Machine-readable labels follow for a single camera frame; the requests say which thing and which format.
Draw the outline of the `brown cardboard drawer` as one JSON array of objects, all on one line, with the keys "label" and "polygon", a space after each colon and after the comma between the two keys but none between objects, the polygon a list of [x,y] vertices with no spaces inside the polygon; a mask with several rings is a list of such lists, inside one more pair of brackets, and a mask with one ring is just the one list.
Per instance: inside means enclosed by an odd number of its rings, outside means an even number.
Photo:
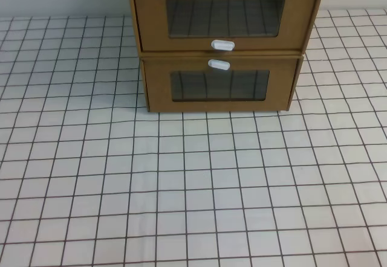
[{"label": "brown cardboard drawer", "polygon": [[[227,71],[210,59],[230,63]],[[151,112],[285,111],[301,56],[151,57],[141,62]]]},{"label": "brown cardboard drawer", "polygon": [[132,0],[143,52],[303,52],[320,0]]}]

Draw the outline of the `brown cardboard shoebox shell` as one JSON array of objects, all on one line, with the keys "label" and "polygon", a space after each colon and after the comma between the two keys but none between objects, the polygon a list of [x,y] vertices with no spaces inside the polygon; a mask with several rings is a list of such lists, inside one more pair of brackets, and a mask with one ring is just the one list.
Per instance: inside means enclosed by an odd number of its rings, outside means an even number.
[{"label": "brown cardboard shoebox shell", "polygon": [[[306,52],[306,48],[308,45],[309,38],[311,36],[312,32],[312,27],[315,22],[315,19],[313,21],[310,35],[307,39],[307,44],[303,52],[295,52],[295,51],[273,51],[273,50],[247,50],[247,51],[237,51],[235,48],[233,51],[217,51],[217,50],[211,50],[211,51],[162,51],[162,52],[143,52],[140,48],[140,39],[139,39],[139,34],[138,34],[138,26],[137,26],[137,21],[135,19],[135,16],[132,12],[132,5],[133,1],[130,0],[131,3],[131,13],[132,13],[132,18],[134,21],[134,30],[135,30],[135,38],[137,42],[137,49],[138,53],[140,56],[140,66],[141,66],[141,71],[142,71],[142,76],[143,76],[143,69],[141,62],[143,59],[146,58],[151,58],[151,57],[220,57],[220,58],[225,58],[225,57],[231,57],[231,56],[301,56],[304,60],[304,54]],[[145,90],[145,98],[147,102],[147,107],[148,107],[148,99],[146,97],[146,90]]]}]

